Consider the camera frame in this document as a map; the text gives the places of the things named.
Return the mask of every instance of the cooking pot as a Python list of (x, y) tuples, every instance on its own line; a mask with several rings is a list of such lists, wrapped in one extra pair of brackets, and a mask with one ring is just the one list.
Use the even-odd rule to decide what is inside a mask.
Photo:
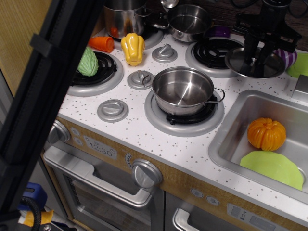
[(145, 5), (146, 0), (107, 0), (103, 8), (107, 33), (116, 39), (128, 33), (141, 35), (145, 17), (153, 12)]
[[(177, 116), (194, 115), (204, 109), (206, 103), (219, 103), (225, 97), (223, 89), (215, 88), (205, 73), (190, 67), (172, 67), (158, 73), (152, 82), (157, 105), (165, 112)], [(223, 93), (219, 101), (209, 101), (218, 89)]]
[(176, 39), (194, 42), (212, 26), (210, 14), (200, 6), (178, 5), (167, 12), (168, 30)]

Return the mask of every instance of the yellow object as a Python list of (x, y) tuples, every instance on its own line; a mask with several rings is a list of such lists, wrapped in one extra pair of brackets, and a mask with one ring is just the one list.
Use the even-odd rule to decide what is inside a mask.
[(129, 33), (121, 39), (121, 48), (125, 54), (126, 62), (131, 66), (137, 66), (142, 62), (145, 49), (144, 39), (136, 33)]
[[(53, 216), (53, 210), (49, 212), (41, 212), (41, 215), (42, 215), (42, 221), (40, 223), (41, 225), (50, 223)], [(34, 224), (33, 213), (31, 211), (28, 211), (25, 217), (24, 225), (33, 227), (33, 224)]]
[(240, 165), (298, 190), (303, 189), (302, 174), (296, 164), (284, 155), (270, 151), (254, 151), (244, 156)]
[(270, 118), (259, 118), (251, 122), (247, 133), (248, 141), (263, 151), (274, 151), (280, 148), (286, 139), (285, 127)]

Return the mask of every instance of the cabinet handle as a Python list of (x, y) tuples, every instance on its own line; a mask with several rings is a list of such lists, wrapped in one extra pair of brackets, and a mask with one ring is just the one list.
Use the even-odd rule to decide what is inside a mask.
[(75, 178), (135, 210), (145, 209), (152, 199), (152, 195), (144, 189), (140, 189), (135, 195), (132, 195), (94, 176), (93, 165), (54, 146), (44, 153), (44, 159), (49, 166), (60, 169), (65, 175)]
[(189, 216), (190, 214), (188, 212), (177, 208), (172, 219), (174, 227), (180, 231), (199, 231), (187, 223)]

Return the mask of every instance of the stainless steel sink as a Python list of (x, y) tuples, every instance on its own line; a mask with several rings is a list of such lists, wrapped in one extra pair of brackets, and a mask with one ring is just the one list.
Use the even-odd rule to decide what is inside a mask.
[[(281, 122), (287, 133), (282, 147), (274, 151), (285, 155), (299, 168), (304, 178), (303, 190), (297, 190), (240, 166), (241, 158), (258, 151), (247, 139), (248, 125), (259, 117)], [(308, 204), (308, 107), (260, 91), (243, 91), (226, 115), (208, 152), (219, 166), (273, 188)]]

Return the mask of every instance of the speckled white countertop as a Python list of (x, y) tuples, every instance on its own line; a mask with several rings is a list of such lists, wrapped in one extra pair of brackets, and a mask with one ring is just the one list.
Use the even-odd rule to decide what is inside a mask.
[[(232, 35), (231, 38), (244, 41), (240, 36)], [(152, 51), (166, 44), (170, 44), (178, 52), (178, 58), (167, 64), (154, 61)], [(139, 69), (156, 75), (169, 67), (187, 66), (185, 52), (188, 45), (164, 34), (158, 45), (144, 51), (143, 61), (136, 67), (129, 66), (123, 52), (114, 49), (111, 54), (122, 62), (125, 70), (121, 83), (98, 96), (66, 95), (59, 116), (308, 227), (308, 205), (219, 167), (211, 161), (207, 149), (220, 125), (205, 135), (183, 138), (167, 135), (154, 128), (147, 120), (144, 101), (150, 90), (132, 89), (127, 84), (128, 76)], [(226, 93), (223, 100), (225, 115), (237, 96), (245, 90), (259, 90), (308, 106), (308, 103), (291, 98), (297, 79), (286, 73), (266, 80), (241, 76), (211, 79), (215, 87), (222, 88)], [(128, 105), (129, 114), (124, 120), (106, 123), (98, 118), (97, 108), (109, 99), (119, 99)]]

